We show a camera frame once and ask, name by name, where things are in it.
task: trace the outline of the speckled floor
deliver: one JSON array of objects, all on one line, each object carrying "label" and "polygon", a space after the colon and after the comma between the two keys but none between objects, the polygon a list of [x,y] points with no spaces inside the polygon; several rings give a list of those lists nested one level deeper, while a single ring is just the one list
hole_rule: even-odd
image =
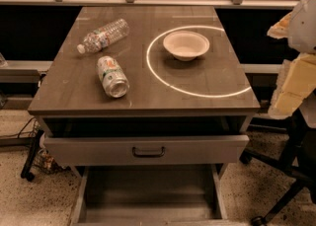
[{"label": "speckled floor", "polygon": [[[30,118],[26,111],[0,110],[0,136],[18,133]],[[276,157],[287,138],[258,131],[249,136],[249,146]],[[47,175],[32,168],[36,177],[29,183],[20,177],[27,155],[27,147],[0,148],[0,226],[69,225],[79,178],[70,171]],[[265,215],[291,183],[256,160],[247,166],[230,164],[221,181],[228,218],[248,223],[256,215]],[[269,225],[312,226],[315,221],[316,205],[305,189]]]}]

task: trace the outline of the desk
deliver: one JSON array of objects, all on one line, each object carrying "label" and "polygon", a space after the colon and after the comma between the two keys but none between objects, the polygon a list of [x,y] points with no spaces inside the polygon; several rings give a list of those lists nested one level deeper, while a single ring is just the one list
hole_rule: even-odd
[{"label": "desk", "polygon": [[[117,18],[127,38],[96,54],[76,45]],[[192,62],[176,60],[162,44],[174,29],[203,34],[210,49]],[[117,59],[130,90],[106,96],[97,60]],[[63,166],[152,166],[237,162],[243,134],[259,104],[212,7],[84,7],[35,95],[29,113]]]}]

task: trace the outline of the black chair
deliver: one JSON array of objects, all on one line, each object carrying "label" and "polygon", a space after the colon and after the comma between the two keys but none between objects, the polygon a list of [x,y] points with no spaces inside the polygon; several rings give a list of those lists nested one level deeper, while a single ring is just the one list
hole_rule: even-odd
[{"label": "black chair", "polygon": [[266,226],[303,188],[310,190],[312,202],[316,204],[316,129],[307,125],[300,110],[286,119],[285,123],[289,138],[278,160],[249,148],[240,157],[244,164],[255,158],[295,179],[287,193],[265,217],[252,219],[253,226]]}]

